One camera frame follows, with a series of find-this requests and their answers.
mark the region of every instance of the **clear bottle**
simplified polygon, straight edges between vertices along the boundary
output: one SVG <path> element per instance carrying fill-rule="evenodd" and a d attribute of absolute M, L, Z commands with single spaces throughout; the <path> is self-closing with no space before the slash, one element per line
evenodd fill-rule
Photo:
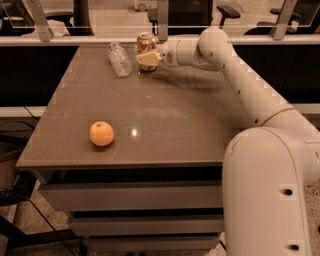
<path fill-rule="evenodd" d="M 132 65 L 125 49 L 119 42 L 112 42 L 108 48 L 108 56 L 113 70 L 119 77 L 127 77 L 132 71 Z"/>

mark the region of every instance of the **orange fruit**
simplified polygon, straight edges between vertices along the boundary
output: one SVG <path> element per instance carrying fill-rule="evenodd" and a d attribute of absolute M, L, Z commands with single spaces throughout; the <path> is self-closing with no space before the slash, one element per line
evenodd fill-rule
<path fill-rule="evenodd" d="M 90 139 L 97 146 L 107 146 L 114 138 L 114 132 L 110 124 L 97 121 L 90 127 Z"/>

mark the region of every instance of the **can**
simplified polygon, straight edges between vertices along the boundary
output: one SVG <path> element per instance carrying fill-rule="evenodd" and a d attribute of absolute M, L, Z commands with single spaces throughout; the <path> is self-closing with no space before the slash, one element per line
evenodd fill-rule
<path fill-rule="evenodd" d="M 156 37 L 149 32 L 143 32 L 139 34 L 137 43 L 138 43 L 138 54 L 145 53 L 157 48 Z M 139 69 L 142 72 L 152 72 L 152 71 L 155 71 L 157 67 L 140 64 Z"/>

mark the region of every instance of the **water bottle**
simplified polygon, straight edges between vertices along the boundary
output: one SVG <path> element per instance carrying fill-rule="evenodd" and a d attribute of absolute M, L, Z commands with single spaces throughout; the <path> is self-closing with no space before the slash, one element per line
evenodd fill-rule
<path fill-rule="evenodd" d="M 127 77 L 132 71 L 132 66 L 125 49 L 119 42 L 109 45 L 108 56 L 113 70 L 119 77 Z"/>

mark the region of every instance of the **floor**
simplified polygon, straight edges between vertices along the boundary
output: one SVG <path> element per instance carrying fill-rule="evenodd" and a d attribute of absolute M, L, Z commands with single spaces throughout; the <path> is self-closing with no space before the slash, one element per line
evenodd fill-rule
<path fill-rule="evenodd" d="M 70 9 L 72 7 L 71 0 L 42 0 L 41 3 L 46 10 Z M 227 4 L 236 8 L 241 13 L 241 18 L 237 20 L 227 20 L 225 30 L 229 35 L 242 35 L 244 31 L 249 27 L 255 26 L 258 21 L 274 21 L 275 17 L 269 14 L 271 7 L 281 7 L 281 0 L 218 0 L 217 5 Z M 132 8 L 132 1 L 102 1 L 92 0 L 90 1 L 92 11 L 92 27 L 97 31 L 97 35 L 106 35 L 109 31 L 110 24 L 105 20 L 104 8 L 110 10 L 111 6 L 113 11 L 108 13 L 108 17 L 112 15 L 115 21 L 123 19 L 124 16 L 135 16 L 137 24 L 146 24 L 146 17 L 144 13 L 136 13 Z M 219 13 L 214 15 L 214 23 L 219 22 Z M 128 24 L 121 23 L 122 29 L 118 28 L 119 36 L 124 35 L 128 31 L 134 34 L 141 29 L 141 27 L 128 30 L 126 26 Z M 63 27 L 54 24 L 56 33 L 64 33 Z M 35 189 L 32 195 L 32 201 L 39 207 L 43 214 L 53 224 L 56 229 L 67 228 L 66 221 L 67 216 L 63 212 L 54 211 L 47 202 L 42 198 Z M 310 236 L 314 256 L 320 256 L 320 233 L 318 228 L 320 226 L 320 180 L 313 184 L 305 186 L 305 199 L 307 204 L 308 221 L 310 227 Z M 29 202 L 20 203 L 16 209 L 14 218 L 14 224 L 26 232 L 31 234 L 34 232 L 46 232 L 51 231 L 50 227 L 43 221 L 41 216 L 35 211 Z M 221 234 L 221 239 L 224 240 L 224 234 Z M 71 241 L 63 243 L 48 244 L 37 247 L 29 247 L 23 249 L 8 250 L 6 256 L 71 256 L 78 255 L 79 253 L 79 241 Z M 125 252 L 110 252 L 104 254 L 97 254 L 95 252 L 89 252 L 90 256 L 125 256 Z M 170 252 L 148 252 L 148 256 L 222 256 L 226 255 L 221 245 L 217 248 L 212 248 L 209 251 L 170 251 Z"/>

